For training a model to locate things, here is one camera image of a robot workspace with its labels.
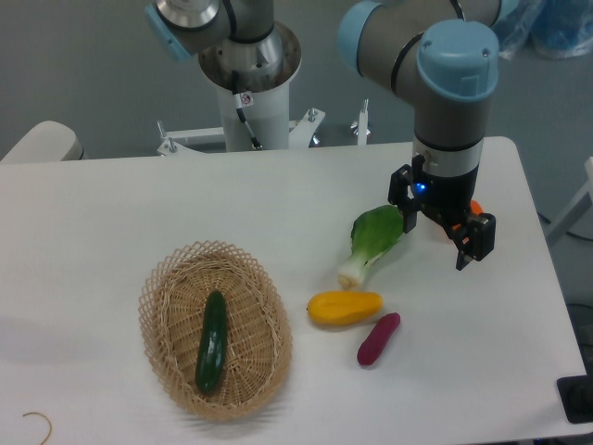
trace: plastic bag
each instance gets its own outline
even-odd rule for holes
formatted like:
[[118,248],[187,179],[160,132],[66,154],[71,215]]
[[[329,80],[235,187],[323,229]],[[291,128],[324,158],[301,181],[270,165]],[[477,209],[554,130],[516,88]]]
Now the plastic bag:
[[498,37],[501,57],[511,60],[523,48],[545,5],[546,0],[520,0],[515,10],[492,27]]
[[547,0],[531,35],[536,51],[546,57],[593,51],[593,0]]

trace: wicker basket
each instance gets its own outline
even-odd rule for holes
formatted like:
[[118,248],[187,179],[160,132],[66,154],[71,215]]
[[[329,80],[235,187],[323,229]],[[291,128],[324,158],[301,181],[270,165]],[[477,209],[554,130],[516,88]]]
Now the wicker basket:
[[[194,383],[204,308],[219,289],[227,303],[228,347],[222,378],[207,396]],[[190,413],[229,420],[270,401],[291,359],[288,319],[271,279],[242,249],[195,243],[160,263],[140,297],[145,353],[165,391]]]

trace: robotic arm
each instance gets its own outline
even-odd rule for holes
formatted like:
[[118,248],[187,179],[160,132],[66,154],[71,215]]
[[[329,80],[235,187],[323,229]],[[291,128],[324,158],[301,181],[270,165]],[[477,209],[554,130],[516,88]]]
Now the robotic arm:
[[443,227],[458,249],[458,270],[494,248],[495,217],[473,213],[470,204],[498,80],[498,39],[488,26],[516,3],[365,1],[338,32],[348,66],[414,107],[411,165],[392,174],[388,201],[404,217],[405,233],[418,211]]
[[273,0],[157,0],[145,9],[176,60],[199,53],[214,84],[228,151],[288,148],[288,83],[300,45]]

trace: white chair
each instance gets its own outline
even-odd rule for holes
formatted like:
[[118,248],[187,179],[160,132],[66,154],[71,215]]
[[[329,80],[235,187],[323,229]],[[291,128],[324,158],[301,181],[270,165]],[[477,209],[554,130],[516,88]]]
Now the white chair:
[[33,127],[4,156],[2,164],[86,159],[82,144],[66,125],[53,121]]

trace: leafy green vegetable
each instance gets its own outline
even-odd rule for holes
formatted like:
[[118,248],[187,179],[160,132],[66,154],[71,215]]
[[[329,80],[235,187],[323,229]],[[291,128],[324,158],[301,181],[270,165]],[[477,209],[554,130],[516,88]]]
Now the leafy green vegetable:
[[350,233],[352,255],[337,271],[340,285],[349,289],[362,284],[371,266],[398,242],[403,228],[403,218],[395,206],[362,213]]

